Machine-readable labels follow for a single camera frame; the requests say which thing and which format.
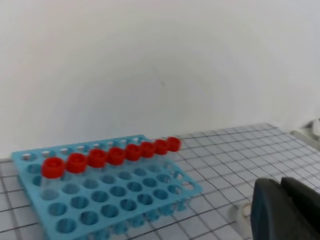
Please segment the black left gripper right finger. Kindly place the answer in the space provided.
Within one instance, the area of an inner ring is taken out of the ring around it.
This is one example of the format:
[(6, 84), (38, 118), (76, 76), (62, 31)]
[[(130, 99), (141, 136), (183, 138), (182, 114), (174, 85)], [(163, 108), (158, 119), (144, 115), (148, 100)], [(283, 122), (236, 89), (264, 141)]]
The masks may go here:
[(320, 194), (292, 177), (283, 177), (281, 187), (306, 221), (320, 232)]

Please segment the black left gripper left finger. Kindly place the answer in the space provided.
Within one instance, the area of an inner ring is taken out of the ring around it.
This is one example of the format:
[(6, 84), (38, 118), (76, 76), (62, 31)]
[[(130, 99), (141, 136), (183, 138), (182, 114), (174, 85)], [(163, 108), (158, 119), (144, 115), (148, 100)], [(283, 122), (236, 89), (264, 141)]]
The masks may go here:
[(317, 232), (302, 216), (292, 199), (277, 182), (255, 181), (250, 223), (254, 240), (318, 240)]

